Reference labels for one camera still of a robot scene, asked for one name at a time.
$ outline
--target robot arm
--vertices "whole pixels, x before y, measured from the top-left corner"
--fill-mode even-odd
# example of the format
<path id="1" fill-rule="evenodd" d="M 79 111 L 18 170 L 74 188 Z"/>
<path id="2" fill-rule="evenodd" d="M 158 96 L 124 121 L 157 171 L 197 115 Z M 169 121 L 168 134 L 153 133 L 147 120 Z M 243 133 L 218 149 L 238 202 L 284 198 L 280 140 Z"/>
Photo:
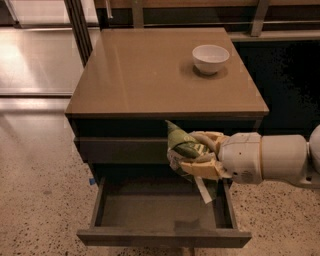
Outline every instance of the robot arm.
<path id="1" fill-rule="evenodd" d="M 241 184 L 278 180 L 296 187 L 320 188 L 320 125 L 309 142 L 301 135 L 237 133 L 225 140 L 218 159 Z"/>

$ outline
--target drawer front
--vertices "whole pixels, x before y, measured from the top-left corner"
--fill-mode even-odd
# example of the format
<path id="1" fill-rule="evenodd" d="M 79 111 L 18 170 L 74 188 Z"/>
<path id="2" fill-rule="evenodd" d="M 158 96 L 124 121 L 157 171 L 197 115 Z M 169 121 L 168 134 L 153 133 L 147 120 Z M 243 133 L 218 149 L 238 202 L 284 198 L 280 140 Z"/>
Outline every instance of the drawer front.
<path id="1" fill-rule="evenodd" d="M 92 246 L 195 248 L 241 248 L 251 239 L 237 229 L 226 182 L 219 183 L 217 199 L 205 204 L 193 183 L 166 172 L 172 171 L 106 173 L 91 226 L 78 237 Z"/>
<path id="2" fill-rule="evenodd" d="M 262 117 L 211 117 L 205 119 L 168 119 L 186 132 L 218 131 L 225 134 L 250 132 Z M 162 137 L 166 138 L 168 126 L 165 120 L 144 119 L 95 119 L 69 118 L 76 137 Z"/>
<path id="3" fill-rule="evenodd" d="M 168 164 L 166 138 L 75 138 L 86 163 Z"/>

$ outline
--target terrazzo floor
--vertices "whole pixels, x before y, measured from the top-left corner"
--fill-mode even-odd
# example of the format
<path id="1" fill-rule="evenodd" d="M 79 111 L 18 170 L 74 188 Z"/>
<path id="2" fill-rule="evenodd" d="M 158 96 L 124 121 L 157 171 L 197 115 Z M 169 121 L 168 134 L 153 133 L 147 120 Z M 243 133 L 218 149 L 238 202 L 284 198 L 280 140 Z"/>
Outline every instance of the terrazzo floor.
<path id="1" fill-rule="evenodd" d="M 65 81 L 70 90 L 72 79 Z M 0 99 L 0 255 L 191 255 L 186 248 L 86 247 L 77 238 L 77 229 L 89 226 L 97 187 L 73 145 L 67 104 Z M 320 256 L 319 191 L 266 181 L 233 184 L 231 196 L 239 229 L 252 232 L 252 239 L 242 249 L 196 248 L 196 255 Z"/>

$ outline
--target open drawer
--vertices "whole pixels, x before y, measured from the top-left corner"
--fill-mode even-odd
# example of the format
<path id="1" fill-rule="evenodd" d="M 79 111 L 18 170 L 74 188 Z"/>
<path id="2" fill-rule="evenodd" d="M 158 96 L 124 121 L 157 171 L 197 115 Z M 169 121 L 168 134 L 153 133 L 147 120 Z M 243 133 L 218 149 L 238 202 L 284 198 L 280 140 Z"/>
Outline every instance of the open drawer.
<path id="1" fill-rule="evenodd" d="M 241 248 L 251 239 L 237 229 L 226 181 L 205 204 L 170 167 L 150 168 L 105 171 L 91 226 L 77 232 L 85 245 Z"/>

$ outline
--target white bowl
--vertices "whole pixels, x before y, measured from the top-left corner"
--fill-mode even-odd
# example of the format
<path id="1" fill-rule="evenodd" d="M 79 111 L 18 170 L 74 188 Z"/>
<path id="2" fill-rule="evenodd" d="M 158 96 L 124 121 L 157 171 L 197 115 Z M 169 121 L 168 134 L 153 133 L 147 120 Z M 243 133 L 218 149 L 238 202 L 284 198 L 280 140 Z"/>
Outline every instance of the white bowl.
<path id="1" fill-rule="evenodd" d="M 199 45 L 192 51 L 194 65 L 202 74 L 213 75 L 223 68 L 229 52 L 217 45 Z"/>

